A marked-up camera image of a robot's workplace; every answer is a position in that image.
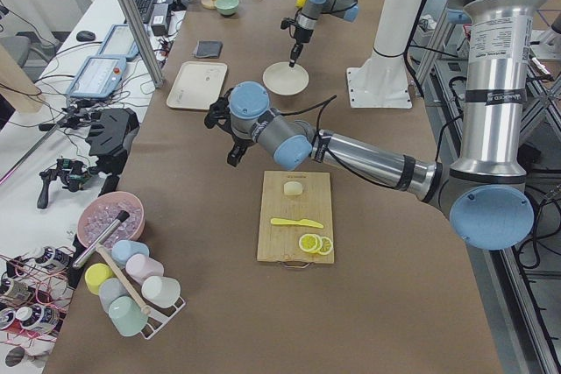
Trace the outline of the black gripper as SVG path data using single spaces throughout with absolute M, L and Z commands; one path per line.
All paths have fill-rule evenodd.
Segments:
M 229 109 L 229 96 L 233 88 L 229 88 L 224 95 L 220 96 L 209 106 L 209 111 L 204 118 L 204 124 L 208 129 L 218 126 L 222 131 L 228 133 L 233 139 L 233 147 L 227 155 L 227 163 L 236 167 L 244 157 L 247 149 L 254 145 L 251 139 L 239 137 L 231 128 L 231 114 Z
M 282 30 L 294 28 L 291 33 L 291 38 L 295 41 L 290 54 L 288 65 L 294 67 L 300 58 L 302 53 L 303 45 L 310 42 L 313 30 L 301 26 L 296 19 L 293 18 L 283 18 L 280 23 L 280 28 Z

